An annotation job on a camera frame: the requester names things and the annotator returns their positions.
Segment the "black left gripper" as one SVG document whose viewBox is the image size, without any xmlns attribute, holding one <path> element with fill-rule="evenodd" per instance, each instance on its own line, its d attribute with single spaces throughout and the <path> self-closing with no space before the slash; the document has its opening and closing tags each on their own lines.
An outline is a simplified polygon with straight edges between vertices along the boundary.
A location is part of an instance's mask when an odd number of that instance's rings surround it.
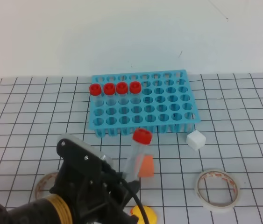
<svg viewBox="0 0 263 224">
<path fill-rule="evenodd" d="M 104 224 L 138 223 L 137 216 L 123 210 L 131 199 L 140 203 L 139 181 L 125 181 L 102 152 L 70 134 L 59 136 L 56 149 L 63 164 L 50 192 L 65 200 L 73 217 L 104 217 Z"/>
</svg>

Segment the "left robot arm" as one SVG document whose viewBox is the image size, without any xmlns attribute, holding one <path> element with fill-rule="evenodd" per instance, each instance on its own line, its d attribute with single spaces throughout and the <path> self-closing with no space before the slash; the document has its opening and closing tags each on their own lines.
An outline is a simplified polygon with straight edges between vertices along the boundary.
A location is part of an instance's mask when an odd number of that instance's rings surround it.
<svg viewBox="0 0 263 224">
<path fill-rule="evenodd" d="M 12 210 L 0 205 L 0 224 L 135 224 L 124 208 L 140 184 L 127 182 L 101 151 L 62 134 L 57 154 L 63 164 L 48 196 Z"/>
</svg>

